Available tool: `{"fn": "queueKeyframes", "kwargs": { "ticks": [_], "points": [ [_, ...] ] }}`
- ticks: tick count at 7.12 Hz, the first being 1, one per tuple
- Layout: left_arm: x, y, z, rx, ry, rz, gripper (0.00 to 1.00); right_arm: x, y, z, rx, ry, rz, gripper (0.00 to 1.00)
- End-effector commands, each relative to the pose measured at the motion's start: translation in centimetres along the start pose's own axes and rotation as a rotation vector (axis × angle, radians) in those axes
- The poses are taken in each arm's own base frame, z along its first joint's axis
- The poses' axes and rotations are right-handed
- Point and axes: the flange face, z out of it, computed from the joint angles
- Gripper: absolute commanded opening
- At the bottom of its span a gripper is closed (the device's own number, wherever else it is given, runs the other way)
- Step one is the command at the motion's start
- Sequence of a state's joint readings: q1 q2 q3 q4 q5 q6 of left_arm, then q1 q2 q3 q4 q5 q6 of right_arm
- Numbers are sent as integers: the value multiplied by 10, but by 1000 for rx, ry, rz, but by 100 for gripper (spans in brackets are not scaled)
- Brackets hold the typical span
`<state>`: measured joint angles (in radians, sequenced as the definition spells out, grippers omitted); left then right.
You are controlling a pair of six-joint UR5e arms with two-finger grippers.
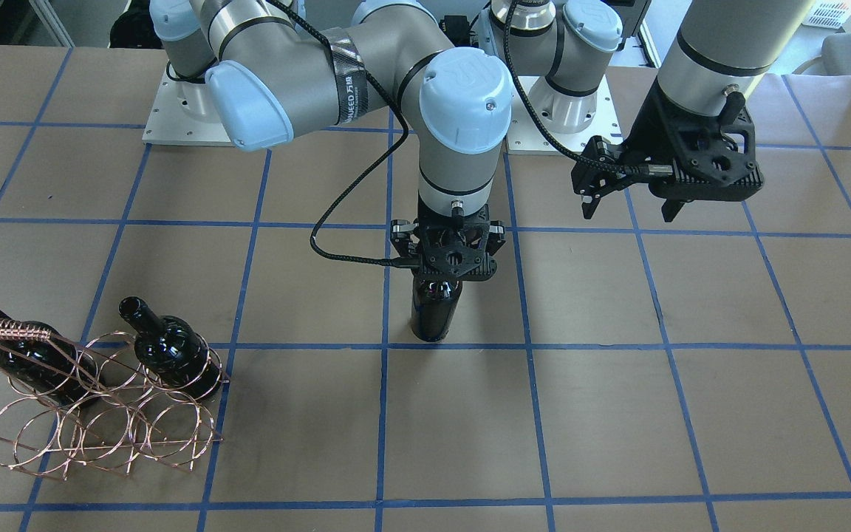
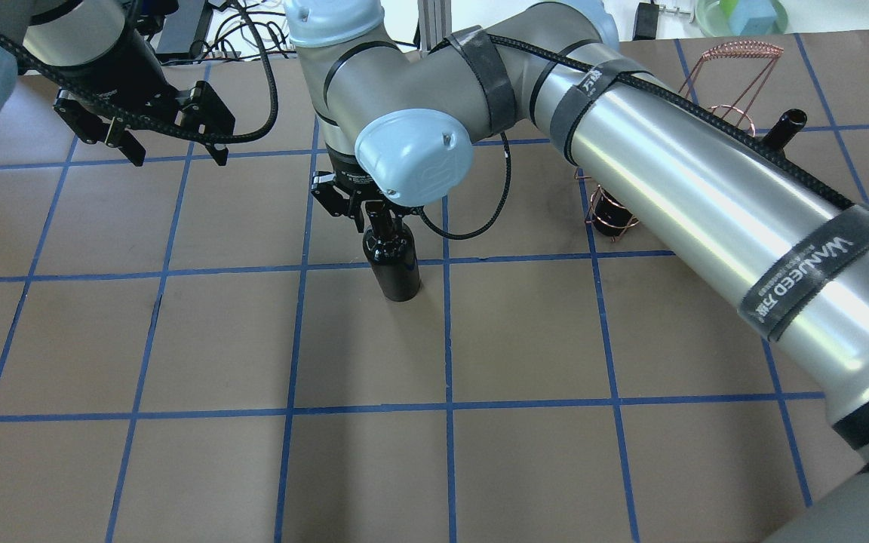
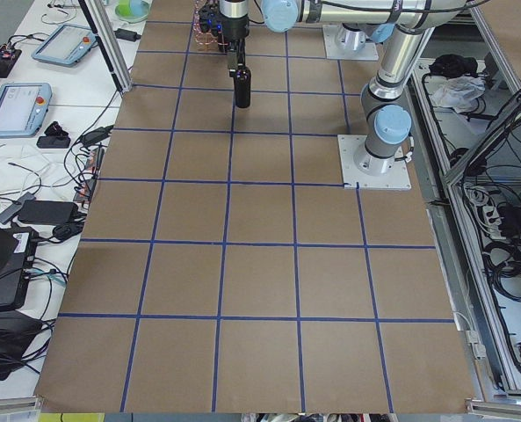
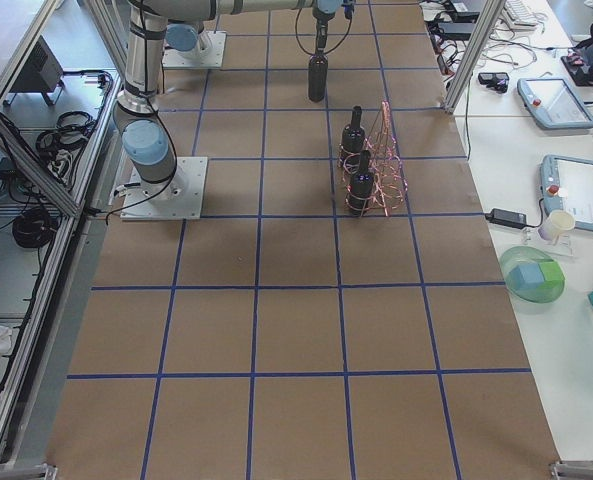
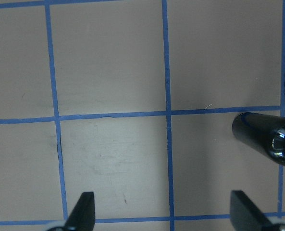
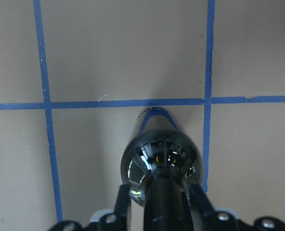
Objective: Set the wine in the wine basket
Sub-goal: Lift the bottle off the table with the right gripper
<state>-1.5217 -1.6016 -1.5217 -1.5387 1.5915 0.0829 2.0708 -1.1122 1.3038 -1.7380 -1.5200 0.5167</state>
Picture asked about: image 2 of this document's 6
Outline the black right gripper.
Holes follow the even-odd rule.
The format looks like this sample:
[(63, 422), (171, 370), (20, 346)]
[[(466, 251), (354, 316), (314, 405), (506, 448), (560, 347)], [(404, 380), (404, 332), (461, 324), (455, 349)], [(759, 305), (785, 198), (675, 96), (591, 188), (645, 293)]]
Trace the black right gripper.
[(333, 169), (330, 172), (316, 172), (311, 179), (310, 192), (331, 216), (347, 216), (355, 221), (356, 229), (363, 234), (366, 223), (361, 205), (369, 201), (380, 201), (394, 214), (396, 226), (403, 226), (406, 209), (391, 203), (382, 195), (382, 190), (373, 177), (358, 163), (354, 155), (332, 147), (327, 148), (327, 155)]

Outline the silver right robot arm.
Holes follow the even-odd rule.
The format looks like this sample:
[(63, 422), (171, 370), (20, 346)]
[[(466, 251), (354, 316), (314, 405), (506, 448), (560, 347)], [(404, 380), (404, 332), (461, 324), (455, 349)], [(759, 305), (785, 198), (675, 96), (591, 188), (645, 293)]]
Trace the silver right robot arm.
[(411, 61), (379, 1), (287, 1), (327, 143), (399, 206), (442, 199), (473, 145), (529, 119), (825, 395), (864, 467), (772, 542), (869, 542), (869, 206), (667, 90), (597, 1), (532, 5)]

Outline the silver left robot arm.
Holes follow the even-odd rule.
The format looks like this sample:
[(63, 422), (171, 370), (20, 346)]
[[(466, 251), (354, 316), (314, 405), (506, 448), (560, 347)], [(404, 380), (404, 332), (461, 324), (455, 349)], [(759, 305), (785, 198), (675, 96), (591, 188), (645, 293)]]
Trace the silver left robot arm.
[(230, 137), (235, 118), (208, 83), (170, 84), (150, 35), (176, 1), (0, 1), (0, 114), (24, 69), (62, 79), (53, 110), (85, 144), (103, 144), (133, 165), (149, 124)]

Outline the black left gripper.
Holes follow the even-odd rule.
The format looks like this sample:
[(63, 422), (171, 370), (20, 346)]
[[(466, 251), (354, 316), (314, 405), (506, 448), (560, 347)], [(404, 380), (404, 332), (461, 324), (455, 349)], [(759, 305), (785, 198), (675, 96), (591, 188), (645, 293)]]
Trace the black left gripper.
[[(198, 133), (222, 134), (204, 144), (215, 164), (228, 164), (226, 135), (235, 128), (235, 116), (210, 84), (200, 81), (189, 90), (178, 90), (164, 76), (158, 59), (147, 45), (117, 45), (94, 61), (77, 66), (58, 66), (70, 81), (128, 112), (154, 120), (180, 123)], [(133, 166), (144, 164), (147, 151), (125, 121), (116, 121), (66, 88), (58, 93), (54, 111), (83, 143), (103, 144), (118, 150)]]

